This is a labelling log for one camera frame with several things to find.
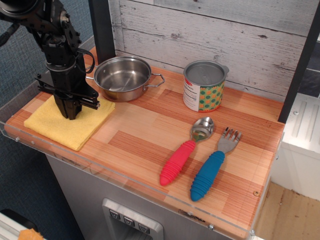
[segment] screw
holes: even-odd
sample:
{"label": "screw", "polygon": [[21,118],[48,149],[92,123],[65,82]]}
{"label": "screw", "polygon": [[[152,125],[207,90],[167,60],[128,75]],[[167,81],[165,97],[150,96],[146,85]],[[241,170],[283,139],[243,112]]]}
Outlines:
{"label": "screw", "polygon": [[259,196],[260,196],[260,192],[258,192],[258,191],[253,191],[253,195],[255,195],[256,197],[259,197]]}
{"label": "screw", "polygon": [[211,231],[213,231],[215,229],[215,226],[213,226],[212,224],[209,224],[208,229],[210,229]]}

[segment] can lid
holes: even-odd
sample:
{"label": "can lid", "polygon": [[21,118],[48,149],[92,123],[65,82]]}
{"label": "can lid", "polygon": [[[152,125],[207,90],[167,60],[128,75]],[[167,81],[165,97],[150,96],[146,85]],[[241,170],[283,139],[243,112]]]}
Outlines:
{"label": "can lid", "polygon": [[199,60],[188,64],[184,68],[185,78],[197,85],[215,86],[222,83],[229,72],[229,68],[210,60]]}

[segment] blue fork handle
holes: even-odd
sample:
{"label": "blue fork handle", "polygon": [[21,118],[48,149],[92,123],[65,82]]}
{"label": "blue fork handle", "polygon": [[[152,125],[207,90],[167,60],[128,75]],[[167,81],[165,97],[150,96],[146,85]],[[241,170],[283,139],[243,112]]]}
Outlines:
{"label": "blue fork handle", "polygon": [[207,194],[224,160],[225,154],[222,151],[215,151],[209,156],[207,161],[205,161],[195,176],[190,189],[192,201],[196,202]]}

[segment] white wooden wall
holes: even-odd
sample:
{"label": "white wooden wall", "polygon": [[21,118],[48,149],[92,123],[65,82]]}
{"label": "white wooden wall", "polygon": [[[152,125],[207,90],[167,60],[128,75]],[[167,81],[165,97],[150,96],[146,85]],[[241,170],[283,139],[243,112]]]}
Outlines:
{"label": "white wooden wall", "polygon": [[227,87],[281,102],[318,3],[109,0],[118,56],[137,56],[178,73],[193,61],[213,60],[229,68]]}

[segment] wooden floor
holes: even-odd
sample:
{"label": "wooden floor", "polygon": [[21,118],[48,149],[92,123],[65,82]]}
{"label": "wooden floor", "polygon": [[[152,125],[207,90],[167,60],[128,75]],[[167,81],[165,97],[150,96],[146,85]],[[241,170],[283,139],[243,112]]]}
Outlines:
{"label": "wooden floor", "polygon": [[271,182],[255,234],[264,240],[320,240],[320,201]]}

